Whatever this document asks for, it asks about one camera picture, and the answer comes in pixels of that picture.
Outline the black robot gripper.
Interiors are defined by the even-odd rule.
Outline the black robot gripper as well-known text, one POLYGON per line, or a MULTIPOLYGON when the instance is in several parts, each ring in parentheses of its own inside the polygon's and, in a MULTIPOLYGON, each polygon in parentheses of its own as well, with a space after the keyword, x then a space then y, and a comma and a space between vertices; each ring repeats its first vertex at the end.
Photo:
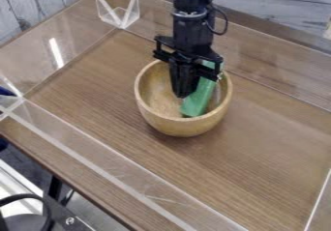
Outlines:
POLYGON ((214 11, 197 14, 173 13, 171 36, 155 36, 154 57, 169 63, 171 90, 177 97, 187 97, 199 78, 215 81, 223 58, 213 51, 214 11))

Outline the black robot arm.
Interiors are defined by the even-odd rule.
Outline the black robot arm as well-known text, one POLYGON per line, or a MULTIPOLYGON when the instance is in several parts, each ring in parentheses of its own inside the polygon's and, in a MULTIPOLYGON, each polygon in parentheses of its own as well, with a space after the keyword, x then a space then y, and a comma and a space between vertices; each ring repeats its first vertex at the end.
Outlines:
POLYGON ((215 81, 223 58, 211 49, 215 12, 213 0, 173 0, 171 36, 155 36, 154 57, 169 64, 170 86, 178 98, 197 91, 199 79, 215 81))

